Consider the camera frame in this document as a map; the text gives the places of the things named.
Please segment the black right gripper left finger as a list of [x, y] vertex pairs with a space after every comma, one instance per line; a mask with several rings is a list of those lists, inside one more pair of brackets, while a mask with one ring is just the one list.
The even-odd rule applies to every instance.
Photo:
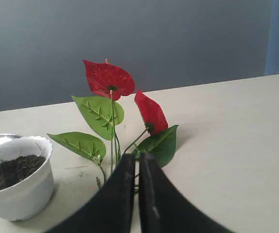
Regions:
[[102, 188], [49, 233], [129, 233], [134, 205], [135, 156], [124, 154]]

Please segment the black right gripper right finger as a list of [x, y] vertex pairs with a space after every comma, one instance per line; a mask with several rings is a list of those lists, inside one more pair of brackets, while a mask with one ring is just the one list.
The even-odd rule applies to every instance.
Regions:
[[231, 232], [189, 202], [151, 153], [142, 153], [139, 159], [139, 212], [143, 233]]

